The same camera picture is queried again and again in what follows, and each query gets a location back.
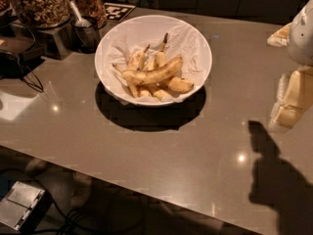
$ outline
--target table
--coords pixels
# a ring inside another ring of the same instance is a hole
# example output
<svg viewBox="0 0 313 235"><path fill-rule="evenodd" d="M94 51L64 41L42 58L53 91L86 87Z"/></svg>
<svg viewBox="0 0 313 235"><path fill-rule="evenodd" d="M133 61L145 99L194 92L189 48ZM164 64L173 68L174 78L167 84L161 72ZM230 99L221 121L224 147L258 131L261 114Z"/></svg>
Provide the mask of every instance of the table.
<svg viewBox="0 0 313 235"><path fill-rule="evenodd" d="M295 210L310 198L294 188L293 176L312 180L312 111L293 130L270 134L280 158L265 163L269 170L260 173L258 186L263 197L282 196L282 202L249 199L260 154L253 152L247 123L267 126L281 74L297 68L286 48L266 43L281 26L140 8L127 19L150 14L186 21L207 39L212 70L195 97L169 109L124 107L105 92L93 54L46 59L35 70L45 94L18 80L0 82L0 145L255 232L291 234L278 226L283 220L284 229L287 223L297 228L307 216ZM108 23L101 34L114 26Z"/></svg>

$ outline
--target glass jar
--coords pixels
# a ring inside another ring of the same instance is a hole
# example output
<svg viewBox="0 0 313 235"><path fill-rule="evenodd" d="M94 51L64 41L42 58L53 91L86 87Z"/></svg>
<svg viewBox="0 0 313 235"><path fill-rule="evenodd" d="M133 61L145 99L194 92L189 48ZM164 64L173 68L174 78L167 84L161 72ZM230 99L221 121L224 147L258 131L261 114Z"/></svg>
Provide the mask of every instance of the glass jar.
<svg viewBox="0 0 313 235"><path fill-rule="evenodd" d="M10 0L21 23L33 28L52 28L70 18L67 0Z"/></svg>
<svg viewBox="0 0 313 235"><path fill-rule="evenodd" d="M82 16L97 20L97 28L106 25L107 14L103 0L75 0L75 2Z"/></svg>
<svg viewBox="0 0 313 235"><path fill-rule="evenodd" d="M7 9L10 6L9 0L0 0L0 12Z"/></svg>

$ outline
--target dark floor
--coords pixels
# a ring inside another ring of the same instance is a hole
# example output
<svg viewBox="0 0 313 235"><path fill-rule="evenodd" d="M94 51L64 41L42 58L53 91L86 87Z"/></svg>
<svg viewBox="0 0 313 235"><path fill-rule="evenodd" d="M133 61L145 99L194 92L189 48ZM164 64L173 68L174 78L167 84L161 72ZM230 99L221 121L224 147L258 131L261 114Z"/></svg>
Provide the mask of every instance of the dark floor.
<svg viewBox="0 0 313 235"><path fill-rule="evenodd" d="M6 168L18 169L5 171L6 176L15 180L29 179L23 173L29 160L28 156L0 147L0 172ZM93 179L92 194L84 208L74 211L69 206L73 190L70 170L51 164L34 179L50 192L60 211L67 216L67 221L53 203L29 234L255 234L97 179ZM0 234L20 232L0 224Z"/></svg>

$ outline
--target bunch of bananas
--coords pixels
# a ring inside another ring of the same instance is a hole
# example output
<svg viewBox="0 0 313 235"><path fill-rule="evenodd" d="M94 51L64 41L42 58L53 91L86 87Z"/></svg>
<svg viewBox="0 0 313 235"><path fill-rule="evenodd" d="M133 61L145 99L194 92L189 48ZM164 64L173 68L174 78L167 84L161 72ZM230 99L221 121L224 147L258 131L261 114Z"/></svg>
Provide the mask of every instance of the bunch of bananas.
<svg viewBox="0 0 313 235"><path fill-rule="evenodd" d="M170 91L187 93L194 88L194 82L175 75L183 67L183 57L177 55L167 61L164 52L167 38L168 33L165 34L155 56L148 61L146 53L150 45L131 55L127 70L113 64L126 80L134 98L153 96L161 101L164 97L172 97Z"/></svg>

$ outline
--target bowl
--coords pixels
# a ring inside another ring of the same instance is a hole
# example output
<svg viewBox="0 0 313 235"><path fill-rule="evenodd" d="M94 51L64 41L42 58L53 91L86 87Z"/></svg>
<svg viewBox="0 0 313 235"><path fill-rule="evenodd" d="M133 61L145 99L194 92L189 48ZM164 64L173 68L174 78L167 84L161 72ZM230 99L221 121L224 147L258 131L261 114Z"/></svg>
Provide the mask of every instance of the bowl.
<svg viewBox="0 0 313 235"><path fill-rule="evenodd" d="M127 68L129 56L150 45L147 61L154 56L164 35L168 33L165 48L167 60L180 54L184 65L180 76L192 80L194 88L188 93L175 94L160 101L154 97L134 98L127 83L112 64ZM112 28L100 41L95 53L95 68L106 91L122 104L161 107L180 103L204 86L212 65L210 47L203 35L190 24L160 15L137 17Z"/></svg>

